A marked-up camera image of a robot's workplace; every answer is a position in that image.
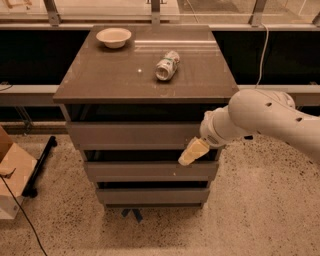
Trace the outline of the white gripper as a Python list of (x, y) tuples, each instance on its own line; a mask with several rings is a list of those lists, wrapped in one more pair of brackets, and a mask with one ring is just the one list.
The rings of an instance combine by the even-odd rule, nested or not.
[(187, 166), (207, 154), (210, 147), (218, 148), (228, 143), (230, 118), (226, 110), (206, 111), (200, 125), (200, 137), (194, 137), (182, 152), (178, 162)]

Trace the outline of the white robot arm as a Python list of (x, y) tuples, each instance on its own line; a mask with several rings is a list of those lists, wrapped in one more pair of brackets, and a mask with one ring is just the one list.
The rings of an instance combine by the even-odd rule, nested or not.
[(253, 134), (281, 140), (313, 161), (320, 161), (319, 117), (297, 110), (293, 98), (285, 92), (245, 89), (235, 93), (227, 106), (204, 114), (200, 136), (191, 139), (178, 162), (187, 166), (211, 148)]

